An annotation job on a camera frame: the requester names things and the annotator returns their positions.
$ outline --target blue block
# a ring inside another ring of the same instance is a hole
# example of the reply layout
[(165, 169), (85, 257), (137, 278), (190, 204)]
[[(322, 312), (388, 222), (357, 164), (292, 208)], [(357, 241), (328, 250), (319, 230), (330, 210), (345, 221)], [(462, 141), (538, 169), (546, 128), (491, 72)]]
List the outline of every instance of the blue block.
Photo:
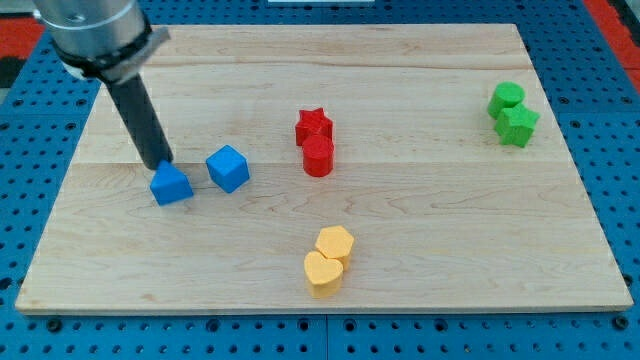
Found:
[(229, 145), (209, 156), (207, 168), (211, 180), (229, 194), (249, 180), (247, 159)]
[(158, 165), (149, 187), (160, 206), (193, 196), (187, 176), (164, 160)]

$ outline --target yellow block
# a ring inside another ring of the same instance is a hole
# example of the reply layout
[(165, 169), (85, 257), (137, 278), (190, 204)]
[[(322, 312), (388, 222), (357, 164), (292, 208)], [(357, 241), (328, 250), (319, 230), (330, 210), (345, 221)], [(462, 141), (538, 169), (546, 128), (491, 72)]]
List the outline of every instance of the yellow block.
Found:
[(304, 258), (307, 289), (316, 299), (331, 296), (340, 290), (343, 271), (340, 261), (327, 259), (317, 251), (309, 252)]
[(354, 237), (342, 226), (331, 226), (320, 230), (316, 240), (316, 249), (327, 259), (336, 259), (342, 263), (344, 270), (349, 270), (351, 249)]

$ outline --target green star block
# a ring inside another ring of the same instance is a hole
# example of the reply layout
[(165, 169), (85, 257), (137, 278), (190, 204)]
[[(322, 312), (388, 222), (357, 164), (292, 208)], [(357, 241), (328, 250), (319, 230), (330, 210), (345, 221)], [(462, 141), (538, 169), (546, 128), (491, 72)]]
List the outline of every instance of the green star block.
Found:
[(487, 112), (492, 118), (497, 119), (502, 109), (518, 105), (524, 100), (524, 96), (524, 90), (520, 85), (509, 81), (502, 82), (496, 86)]
[(502, 109), (494, 128), (500, 135), (500, 144), (525, 147), (536, 128), (538, 118), (540, 114), (522, 104)]

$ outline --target wooden board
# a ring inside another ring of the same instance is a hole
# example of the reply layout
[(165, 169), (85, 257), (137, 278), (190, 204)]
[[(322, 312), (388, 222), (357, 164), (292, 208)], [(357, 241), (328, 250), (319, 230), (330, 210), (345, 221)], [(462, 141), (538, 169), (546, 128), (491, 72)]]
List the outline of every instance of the wooden board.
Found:
[[(485, 313), (632, 304), (513, 25), (190, 26), (143, 77), (195, 197), (158, 207), (104, 89), (17, 300), (25, 314)], [(512, 80), (542, 117), (500, 146), (486, 106)], [(335, 122), (326, 178), (301, 166), (297, 111)], [(252, 178), (232, 195), (204, 159)], [(303, 259), (356, 237), (335, 296)]]

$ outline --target plastic shape block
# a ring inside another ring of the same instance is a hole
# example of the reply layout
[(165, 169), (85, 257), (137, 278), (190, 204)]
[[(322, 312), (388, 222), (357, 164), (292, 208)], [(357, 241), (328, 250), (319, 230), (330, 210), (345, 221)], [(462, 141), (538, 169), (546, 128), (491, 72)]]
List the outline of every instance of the plastic shape block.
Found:
[(503, 82), (496, 86), (491, 96), (487, 112), (492, 118), (497, 119), (504, 108), (512, 108), (524, 100), (525, 93), (522, 87), (516, 83)]
[(307, 290), (313, 298), (331, 296), (342, 286), (342, 263), (327, 259), (317, 251), (311, 251), (304, 258), (304, 272), (307, 277)]
[(302, 144), (302, 166), (307, 174), (323, 177), (333, 170), (333, 141), (324, 135), (312, 135)]
[(249, 180), (247, 159), (229, 145), (209, 156), (207, 169), (211, 180), (228, 194)]
[(296, 145), (302, 146), (311, 135), (324, 135), (333, 140), (333, 121), (324, 115), (324, 109), (300, 110), (296, 124)]
[(187, 176), (165, 160), (158, 165), (149, 187), (160, 206), (193, 196)]
[(495, 130), (500, 135), (500, 144), (525, 147), (536, 128), (540, 114), (518, 104), (502, 109), (498, 115)]
[(351, 249), (355, 239), (347, 229), (338, 225), (320, 230), (316, 240), (316, 250), (327, 259), (336, 259), (342, 263), (344, 271), (349, 270)]

